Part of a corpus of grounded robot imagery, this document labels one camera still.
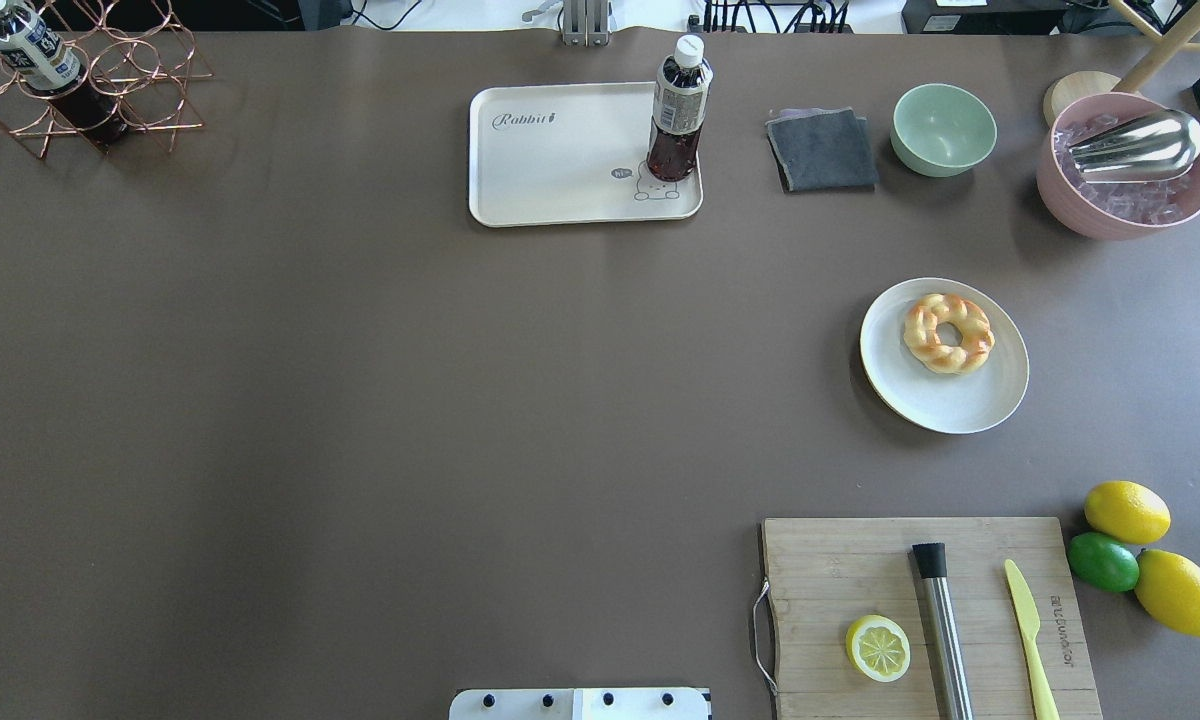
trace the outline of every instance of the citrus fruit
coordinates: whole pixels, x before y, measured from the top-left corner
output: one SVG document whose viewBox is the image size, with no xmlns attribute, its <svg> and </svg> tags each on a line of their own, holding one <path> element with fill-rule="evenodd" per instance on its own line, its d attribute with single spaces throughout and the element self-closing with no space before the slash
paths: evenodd
<svg viewBox="0 0 1200 720">
<path fill-rule="evenodd" d="M 1116 538 L 1081 533 L 1067 546 L 1067 564 L 1078 578 L 1104 592 L 1130 592 L 1138 584 L 1138 559 Z"/>
<path fill-rule="evenodd" d="M 1152 618 L 1181 634 L 1200 637 L 1200 566 L 1175 552 L 1145 550 L 1134 594 Z"/>
<path fill-rule="evenodd" d="M 1084 498 L 1084 516 L 1093 529 L 1121 542 L 1152 544 L 1168 533 L 1168 505 L 1130 480 L 1099 482 Z"/>
<path fill-rule="evenodd" d="M 844 648 L 853 667 L 880 683 L 893 683 L 911 666 L 907 634 L 882 614 L 864 614 L 853 620 L 844 637 Z"/>
</svg>

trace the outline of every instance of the dark liquid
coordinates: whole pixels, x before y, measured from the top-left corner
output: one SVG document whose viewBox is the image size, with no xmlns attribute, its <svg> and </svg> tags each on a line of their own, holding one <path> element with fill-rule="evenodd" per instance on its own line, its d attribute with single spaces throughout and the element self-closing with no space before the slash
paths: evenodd
<svg viewBox="0 0 1200 720">
<path fill-rule="evenodd" d="M 673 58 L 662 61 L 661 73 L 677 88 L 698 88 L 704 82 L 702 67 L 683 68 Z M 702 136 L 698 126 L 692 132 L 672 134 L 654 122 L 654 138 L 649 143 L 649 173 L 664 182 L 679 182 L 697 168 L 697 142 Z"/>
<path fill-rule="evenodd" d="M 665 182 L 679 182 L 697 168 L 697 140 L 702 128 L 688 134 L 672 134 L 654 126 L 649 149 L 649 173 Z"/>
<path fill-rule="evenodd" d="M 76 77 L 74 85 L 68 91 L 46 95 L 44 100 L 71 127 L 80 131 L 80 136 L 107 146 L 130 132 L 130 124 L 120 118 L 119 101 L 98 92 L 84 77 L 85 72 L 84 65 L 80 65 L 79 77 Z"/>
</svg>

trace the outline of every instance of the bread ring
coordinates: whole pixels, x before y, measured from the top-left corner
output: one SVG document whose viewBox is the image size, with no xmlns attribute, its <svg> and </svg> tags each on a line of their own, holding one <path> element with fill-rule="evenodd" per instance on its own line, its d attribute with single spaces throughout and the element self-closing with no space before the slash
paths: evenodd
<svg viewBox="0 0 1200 720">
<path fill-rule="evenodd" d="M 944 344 L 938 337 L 938 325 L 943 323 L 960 331 L 959 346 Z M 902 342 L 934 373 L 965 374 L 983 366 L 996 346 L 996 336 L 982 307 L 955 293 L 935 292 L 922 296 L 908 311 Z"/>
</svg>

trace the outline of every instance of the knife handle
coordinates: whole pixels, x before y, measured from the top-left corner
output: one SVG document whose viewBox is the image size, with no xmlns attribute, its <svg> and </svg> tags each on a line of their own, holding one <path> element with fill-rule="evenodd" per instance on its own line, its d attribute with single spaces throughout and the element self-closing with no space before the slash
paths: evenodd
<svg viewBox="0 0 1200 720">
<path fill-rule="evenodd" d="M 1049 689 L 1049 679 L 1044 676 L 1044 662 L 1040 652 L 1036 649 L 1034 638 L 1022 638 L 1026 650 L 1026 670 L 1031 676 L 1031 704 L 1034 706 L 1034 720 L 1058 720 L 1058 707 L 1054 704 L 1054 691 Z"/>
</svg>

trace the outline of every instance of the bottle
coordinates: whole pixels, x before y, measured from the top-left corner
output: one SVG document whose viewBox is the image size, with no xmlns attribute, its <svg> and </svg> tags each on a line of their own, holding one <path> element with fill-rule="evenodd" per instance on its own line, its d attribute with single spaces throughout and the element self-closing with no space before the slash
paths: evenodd
<svg viewBox="0 0 1200 720">
<path fill-rule="evenodd" d="M 706 118 L 712 67 L 702 59 L 702 38 L 682 36 L 676 53 L 662 60 L 654 88 L 654 120 L 649 140 L 649 173 L 678 182 L 697 167 L 697 142 Z"/>
<path fill-rule="evenodd" d="M 96 145 L 110 145 L 130 131 L 119 100 L 98 92 L 74 47 L 22 0 L 0 0 L 0 54 L 23 76 L 31 95 L 43 97 Z"/>
</svg>

